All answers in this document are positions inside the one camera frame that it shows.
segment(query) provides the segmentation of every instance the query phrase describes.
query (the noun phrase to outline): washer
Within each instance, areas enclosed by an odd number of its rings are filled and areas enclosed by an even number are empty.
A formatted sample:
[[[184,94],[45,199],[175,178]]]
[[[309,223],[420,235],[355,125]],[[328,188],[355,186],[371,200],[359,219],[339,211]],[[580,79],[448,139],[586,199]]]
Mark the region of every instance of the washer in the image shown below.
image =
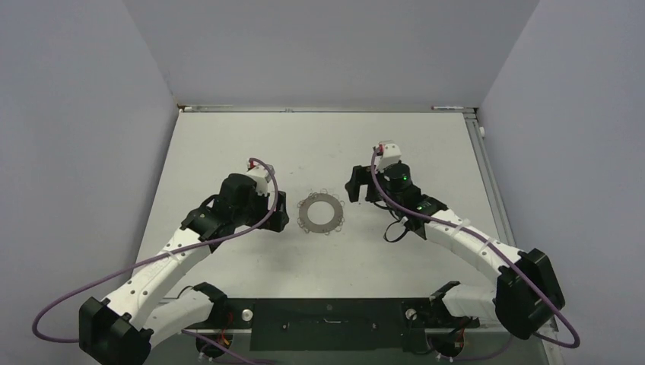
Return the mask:
[[[316,224],[309,219],[309,207],[316,202],[325,202],[332,206],[334,209],[334,217],[325,224]],[[313,192],[307,198],[298,202],[298,226],[302,228],[305,233],[324,233],[329,234],[333,230],[340,232],[342,225],[345,222],[343,217],[344,201],[338,200],[337,195],[330,195],[326,190],[321,192]]]

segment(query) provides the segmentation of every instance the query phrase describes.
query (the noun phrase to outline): silver knob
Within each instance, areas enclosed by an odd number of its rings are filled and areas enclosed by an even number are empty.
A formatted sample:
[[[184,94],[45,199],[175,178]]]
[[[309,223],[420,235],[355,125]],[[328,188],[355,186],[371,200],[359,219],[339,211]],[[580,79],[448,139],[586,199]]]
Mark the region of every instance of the silver knob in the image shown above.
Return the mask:
[[[245,309],[242,311],[242,320],[244,322],[249,322],[253,318],[253,311],[251,309]]]
[[[417,319],[417,311],[413,308],[410,308],[405,311],[405,318],[415,320]]]

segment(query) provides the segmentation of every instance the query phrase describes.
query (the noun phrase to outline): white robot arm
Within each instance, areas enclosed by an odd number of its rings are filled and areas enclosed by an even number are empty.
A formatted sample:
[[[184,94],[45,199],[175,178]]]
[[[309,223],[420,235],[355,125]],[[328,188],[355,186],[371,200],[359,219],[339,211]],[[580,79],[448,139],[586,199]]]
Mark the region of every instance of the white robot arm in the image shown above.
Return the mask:
[[[361,186],[367,185],[368,202],[385,200],[404,208],[404,211],[392,208],[392,212],[405,222],[409,231],[458,255],[495,286],[492,290],[450,282],[431,295],[435,305],[444,307],[453,317],[499,321],[516,337],[530,337],[553,316],[553,312],[509,269],[495,252],[499,251],[530,278],[557,309],[564,306],[560,285],[543,252],[537,249],[523,252],[492,239],[444,203],[423,194],[412,182],[410,167],[401,162],[401,150],[394,142],[380,142],[374,150],[380,158],[374,161],[376,175],[372,177],[370,166],[354,167],[350,181],[345,184],[350,202],[356,202]]]
[[[205,321],[226,296],[202,283],[164,306],[160,300],[188,272],[220,245],[185,252],[178,249],[197,242],[230,236],[237,227],[261,224],[260,229],[281,232],[288,223],[286,194],[276,192],[276,206],[268,213],[270,174],[250,164],[245,174],[232,173],[212,195],[181,223],[152,262],[101,301],[91,297],[79,313],[79,345],[103,365],[139,365],[150,350],[182,329]]]

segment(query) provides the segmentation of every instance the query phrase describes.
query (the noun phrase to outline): white wall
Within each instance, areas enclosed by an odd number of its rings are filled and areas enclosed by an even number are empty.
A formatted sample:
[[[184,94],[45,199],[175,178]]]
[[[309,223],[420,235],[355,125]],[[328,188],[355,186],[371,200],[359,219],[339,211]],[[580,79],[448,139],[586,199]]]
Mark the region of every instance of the white wall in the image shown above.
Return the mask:
[[[479,106],[538,0],[124,0],[184,104]]]
[[[551,256],[582,335],[570,365],[643,363],[643,17],[542,0],[479,111],[518,246]]]
[[[133,262],[175,118],[120,0],[0,2],[0,363],[89,358],[76,344],[38,341],[31,321]],[[86,298],[42,330],[77,337]]]

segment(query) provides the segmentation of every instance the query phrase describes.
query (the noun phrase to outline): metal ring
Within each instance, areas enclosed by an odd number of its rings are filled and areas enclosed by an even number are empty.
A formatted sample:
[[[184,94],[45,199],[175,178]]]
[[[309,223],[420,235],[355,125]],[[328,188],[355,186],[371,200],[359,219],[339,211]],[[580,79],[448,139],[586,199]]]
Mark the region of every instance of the metal ring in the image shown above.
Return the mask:
[[[325,224],[316,224],[309,219],[309,207],[316,202],[325,202],[332,206],[334,209],[334,217]],[[314,233],[325,233],[336,229],[336,227],[341,226],[342,222],[345,221],[343,218],[343,208],[341,202],[333,196],[325,193],[312,193],[302,201],[302,205],[299,204],[300,210],[298,211],[298,225],[302,222],[302,228],[305,232],[310,231]]]

